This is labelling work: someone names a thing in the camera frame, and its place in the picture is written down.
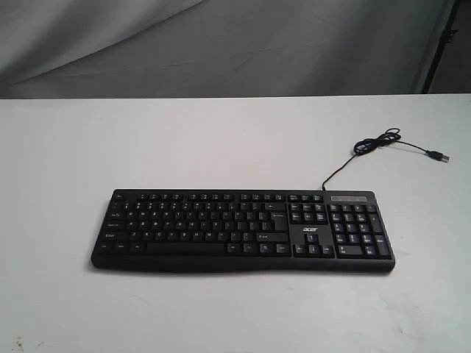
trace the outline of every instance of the keyboard cable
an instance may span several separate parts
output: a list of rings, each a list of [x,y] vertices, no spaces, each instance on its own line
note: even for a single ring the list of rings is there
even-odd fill
[[[445,163],[448,163],[450,161],[450,158],[441,152],[428,151],[427,149],[423,149],[422,147],[418,147],[416,145],[413,145],[412,143],[400,141],[401,135],[399,135],[399,132],[400,132],[400,129],[398,129],[397,127],[392,127],[391,129],[387,129],[386,132],[379,135],[377,138],[365,138],[364,140],[358,141],[353,147],[353,156],[347,162],[345,162],[345,164],[342,167],[334,171],[322,183],[322,189],[325,190],[325,184],[330,179],[332,179],[334,175],[336,175],[343,168],[345,168],[345,166],[348,163],[350,163],[353,160],[353,158],[364,156],[365,154],[373,152],[378,147],[389,146],[393,143],[401,143],[403,145],[407,145],[407,146],[414,147],[415,149],[419,149],[424,152],[424,155],[429,156],[433,160],[438,160]]]

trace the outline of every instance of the black keyboard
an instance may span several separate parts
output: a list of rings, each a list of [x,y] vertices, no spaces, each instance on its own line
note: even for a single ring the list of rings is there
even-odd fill
[[[134,271],[390,271],[370,191],[115,190],[91,256]]]

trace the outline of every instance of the shift key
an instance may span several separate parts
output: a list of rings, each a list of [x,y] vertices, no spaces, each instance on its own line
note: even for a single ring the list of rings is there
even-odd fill
[[[275,223],[275,230],[288,230],[288,222],[286,221],[286,213],[272,212],[272,220]]]
[[[286,243],[288,241],[287,233],[257,233],[257,241],[263,243]]]

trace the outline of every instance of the keyboard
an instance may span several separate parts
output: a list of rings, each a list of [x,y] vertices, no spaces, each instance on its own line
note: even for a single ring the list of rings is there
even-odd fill
[[[91,261],[131,271],[390,271],[375,194],[115,190]]]

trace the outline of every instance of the gray backdrop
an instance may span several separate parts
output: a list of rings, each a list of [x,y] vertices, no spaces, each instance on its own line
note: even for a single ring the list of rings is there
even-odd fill
[[[453,4],[0,1],[10,98],[417,93]]]

